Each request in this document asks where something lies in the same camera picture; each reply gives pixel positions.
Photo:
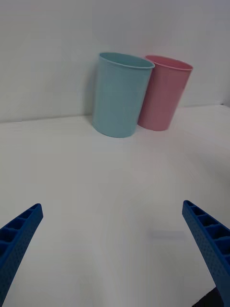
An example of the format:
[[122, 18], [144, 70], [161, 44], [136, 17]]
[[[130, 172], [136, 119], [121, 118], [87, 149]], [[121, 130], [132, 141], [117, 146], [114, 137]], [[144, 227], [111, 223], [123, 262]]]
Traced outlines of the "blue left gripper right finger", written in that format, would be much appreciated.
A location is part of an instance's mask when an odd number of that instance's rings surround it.
[[230, 230], [188, 200], [182, 215], [220, 293], [223, 305], [230, 305]]

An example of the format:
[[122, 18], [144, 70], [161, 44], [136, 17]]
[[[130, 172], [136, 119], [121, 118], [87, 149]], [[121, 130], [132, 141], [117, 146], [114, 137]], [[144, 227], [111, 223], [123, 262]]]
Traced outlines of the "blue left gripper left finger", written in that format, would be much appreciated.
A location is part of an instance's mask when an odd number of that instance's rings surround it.
[[0, 229], [0, 306], [42, 219], [42, 206], [37, 203]]

